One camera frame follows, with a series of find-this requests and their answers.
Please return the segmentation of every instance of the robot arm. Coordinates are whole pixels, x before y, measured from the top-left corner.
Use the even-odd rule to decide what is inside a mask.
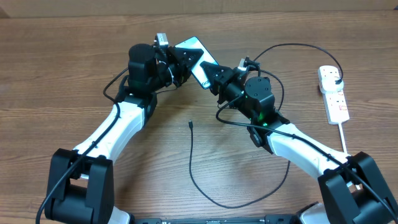
[[[134,217],[114,207],[113,164],[127,142],[152,116],[156,92],[174,84],[179,87],[190,77],[190,69],[203,54],[202,49],[169,47],[165,34],[157,34],[155,44],[137,44],[129,51],[129,75],[124,77],[116,96],[120,115],[103,139],[81,156],[108,129],[117,107],[99,128],[74,150],[59,149],[52,157],[45,216],[64,223],[134,223]],[[69,177],[63,175],[77,160]],[[87,188],[72,185],[70,179],[88,179]]]
[[[246,57],[234,69],[208,62],[202,62],[201,67],[210,91],[219,96],[218,103],[228,102],[216,114],[219,121],[246,126],[257,147],[292,161],[318,180],[325,206],[301,212],[302,223],[389,223],[392,215],[386,207],[396,216],[397,202],[375,161],[363,152],[350,156],[330,149],[299,131],[275,109],[268,78],[246,81],[250,70],[259,70],[256,62]],[[228,105],[237,108],[251,124],[220,119],[218,115]],[[367,187],[351,193],[348,187],[359,181]]]

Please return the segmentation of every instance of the white plug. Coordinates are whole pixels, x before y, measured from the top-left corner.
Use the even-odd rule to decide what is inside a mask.
[[[340,79],[338,69],[331,65],[324,65],[318,69],[319,87],[322,93],[340,91],[344,88],[344,81],[339,84],[336,81]]]

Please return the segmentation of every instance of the white cable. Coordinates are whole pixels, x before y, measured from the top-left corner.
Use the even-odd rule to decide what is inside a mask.
[[[163,63],[163,64],[167,65],[166,62],[163,62],[163,61],[159,61],[159,63]],[[170,75],[172,76],[172,83],[174,83],[174,76],[173,76],[172,70],[170,69],[169,66],[167,66],[167,68],[169,69]]]
[[[341,145],[343,146],[343,150],[345,153],[348,154],[347,147],[346,147],[346,140],[344,138],[343,125],[341,125],[341,123],[338,123],[338,130],[340,131]],[[355,187],[358,190],[361,190],[361,187],[359,185],[355,185]]]

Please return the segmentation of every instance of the wood grain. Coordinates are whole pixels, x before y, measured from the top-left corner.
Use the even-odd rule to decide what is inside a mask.
[[[393,10],[396,0],[0,0],[11,18]]]
[[[126,67],[130,46],[150,43],[156,32],[166,32],[172,44],[196,35],[230,67],[284,42],[328,49],[345,72],[348,150],[372,155],[398,196],[397,12],[6,19],[0,20],[0,223],[33,222],[52,154],[72,149],[107,117],[111,102],[103,87]],[[338,128],[326,121],[316,74],[331,59],[313,49],[281,47],[259,61],[285,85],[285,117],[341,150]],[[279,103],[280,86],[271,82]],[[244,128],[217,122],[216,99],[192,78],[159,95],[153,117],[116,163],[120,209],[139,218],[254,217],[292,213],[322,200],[317,182],[295,165],[279,191],[254,205],[227,210],[203,197],[188,173],[189,119],[195,127],[193,175],[217,202],[239,205],[270,192],[287,165],[254,147]],[[234,111],[223,116],[244,121]]]

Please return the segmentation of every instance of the power strip socket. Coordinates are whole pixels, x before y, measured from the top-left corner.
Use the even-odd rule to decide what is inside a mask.
[[[336,85],[335,80],[340,78],[338,69],[324,65],[318,69],[319,86],[322,91],[326,116],[329,124],[341,124],[349,120],[348,108],[342,85]]]

